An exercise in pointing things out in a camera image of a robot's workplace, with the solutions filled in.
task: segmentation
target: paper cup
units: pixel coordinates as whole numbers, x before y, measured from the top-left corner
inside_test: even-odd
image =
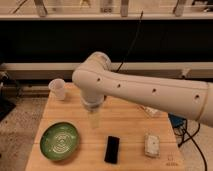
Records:
[[[58,100],[64,100],[66,97],[65,81],[57,78],[52,80],[49,85],[49,89],[53,92]]]

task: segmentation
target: black cable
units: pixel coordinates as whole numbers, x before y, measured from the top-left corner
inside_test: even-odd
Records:
[[[185,130],[187,131],[187,127],[188,127],[188,121],[187,120],[185,120]],[[181,143],[180,144],[178,144],[178,147],[180,147],[180,146],[182,146],[183,145],[183,143],[184,143],[184,140],[185,140],[185,132],[182,134],[182,137],[181,137]]]
[[[198,128],[197,128],[197,130],[194,132],[194,134],[192,134],[191,136],[192,137],[194,137],[195,135],[197,135],[197,133],[200,131],[200,123],[198,123]],[[183,143],[185,143],[185,142],[187,142],[187,141],[189,141],[190,140],[190,138],[187,138],[186,140],[184,140],[184,142]]]
[[[198,132],[200,131],[200,123],[198,123],[198,127],[197,127],[197,130],[191,135],[192,137],[194,137],[195,135],[197,135],[198,134]],[[177,136],[180,136],[181,137],[181,142],[178,144],[178,147],[181,147],[184,143],[186,143],[187,141],[189,141],[190,140],[190,138],[187,138],[187,139],[183,139],[182,137],[183,137],[183,134],[184,133],[182,133],[182,134],[177,134]]]
[[[196,141],[193,139],[193,137],[188,133],[188,131],[186,129],[182,128],[182,130],[183,130],[183,132],[185,132],[189,136],[189,138],[192,140],[192,142],[194,143],[194,145],[197,147],[197,149],[200,152],[200,155],[201,155],[201,157],[203,159],[205,171],[207,171],[208,170],[208,166],[207,166],[206,158],[203,155],[203,152],[201,151],[200,147],[198,146],[198,144],[196,143]]]
[[[124,62],[126,61],[127,57],[129,56],[129,54],[131,53],[132,49],[133,49],[134,46],[135,46],[135,42],[136,42],[136,40],[137,40],[137,38],[138,38],[138,35],[139,35],[139,33],[140,33],[140,27],[141,27],[142,18],[143,18],[143,11],[141,11],[141,16],[140,16],[140,18],[139,18],[138,27],[137,27],[137,31],[136,31],[136,33],[135,33],[135,37],[134,37],[134,39],[133,39],[133,41],[132,41],[132,43],[131,43],[131,45],[130,45],[130,47],[129,47],[127,53],[126,53],[126,55],[124,56],[124,58],[123,58],[123,60],[122,60],[122,62],[121,62],[121,64],[120,64],[120,66],[119,66],[118,69],[116,70],[117,73],[120,71],[122,65],[124,64]]]
[[[23,0],[19,5],[18,7],[13,10],[12,14],[15,14],[28,0]]]

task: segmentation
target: black screw hole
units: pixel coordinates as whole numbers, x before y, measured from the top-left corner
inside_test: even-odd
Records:
[[[200,98],[200,96],[197,94],[197,95],[195,96],[195,100],[199,100],[199,98]]]
[[[157,91],[157,90],[156,90],[155,88],[153,88],[152,93],[156,93],[156,91]]]

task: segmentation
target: cable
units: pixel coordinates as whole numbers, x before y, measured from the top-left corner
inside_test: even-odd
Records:
[[[207,171],[208,170],[208,166],[207,166],[206,158],[203,155],[203,152],[201,151],[200,147],[198,146],[198,144],[196,143],[196,141],[193,139],[193,137],[188,133],[188,131],[186,129],[182,128],[182,130],[189,136],[189,138],[192,140],[192,142],[194,143],[194,145],[197,147],[197,149],[200,152],[200,155],[201,155],[201,157],[203,159],[205,171]]]
[[[134,37],[134,39],[133,39],[133,41],[132,41],[132,43],[131,43],[131,45],[130,45],[130,47],[129,47],[127,53],[126,53],[126,55],[124,56],[124,58],[123,58],[123,60],[122,60],[122,62],[121,62],[121,64],[120,64],[120,66],[119,66],[118,69],[116,70],[117,73],[120,71],[122,65],[124,64],[124,62],[126,61],[126,59],[128,58],[129,54],[131,53],[132,49],[133,49],[134,46],[135,46],[135,42],[136,42],[136,40],[137,40],[137,38],[138,38],[138,35],[139,35],[139,33],[140,33],[140,27],[141,27],[142,18],[143,18],[143,11],[141,11],[141,16],[140,16],[140,18],[139,18],[138,27],[137,27],[137,31],[136,31],[136,33],[135,33],[135,37]]]
[[[197,130],[196,130],[195,133],[192,134],[191,136],[194,137],[195,135],[197,135],[197,133],[198,133],[199,131],[200,131],[200,123],[198,123],[198,128],[197,128]],[[189,140],[190,140],[190,138],[187,138],[186,140],[184,140],[183,143],[185,143],[185,142],[187,142],[187,141],[189,141]]]
[[[28,0],[23,0],[17,7],[12,11],[12,14],[15,14]]]

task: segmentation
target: green ceramic bowl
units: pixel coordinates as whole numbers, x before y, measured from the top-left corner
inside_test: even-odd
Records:
[[[68,158],[77,148],[78,142],[77,129],[68,122],[59,122],[44,132],[40,149],[48,159],[59,161]]]

